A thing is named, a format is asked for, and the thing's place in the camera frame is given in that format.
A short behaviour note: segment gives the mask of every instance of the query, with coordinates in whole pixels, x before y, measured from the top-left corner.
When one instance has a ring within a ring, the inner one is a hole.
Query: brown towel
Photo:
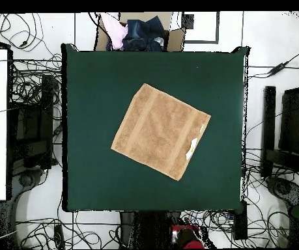
[[[134,95],[111,149],[180,180],[210,115],[148,84]]]

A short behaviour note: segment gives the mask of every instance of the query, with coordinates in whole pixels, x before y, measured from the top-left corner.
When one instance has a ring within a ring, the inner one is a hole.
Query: white tag
[[[191,147],[188,151],[188,153],[186,154],[186,160],[189,160],[195,150],[195,146],[197,145],[197,141],[198,141],[198,138],[195,138],[191,141]]]

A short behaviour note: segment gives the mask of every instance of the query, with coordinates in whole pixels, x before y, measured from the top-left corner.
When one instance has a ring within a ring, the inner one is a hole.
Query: green table
[[[81,52],[63,44],[64,210],[239,210],[246,52]],[[212,116],[178,182],[110,149],[144,83]]]

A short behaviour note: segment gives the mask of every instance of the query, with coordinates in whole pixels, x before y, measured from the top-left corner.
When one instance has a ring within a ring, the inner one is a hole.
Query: dark blue clothing
[[[164,28],[158,16],[147,22],[127,20],[128,33],[122,40],[124,51],[161,51],[161,45],[154,39],[164,37]]]

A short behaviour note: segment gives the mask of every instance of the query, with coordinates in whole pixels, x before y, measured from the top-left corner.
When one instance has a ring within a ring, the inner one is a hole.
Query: box
[[[130,19],[139,19],[142,21],[148,21],[153,17],[158,16],[163,28],[165,29],[165,37],[163,37],[165,46],[168,52],[182,51],[184,48],[184,39],[185,39],[185,28],[177,29],[174,31],[168,31],[170,28],[170,21],[172,12],[121,12],[120,24],[125,26],[127,20]],[[105,30],[103,21],[100,17],[99,19],[100,26]],[[96,44],[94,46],[95,51],[106,51],[106,44],[108,41],[108,36],[98,28],[97,32],[98,38],[96,39]]]

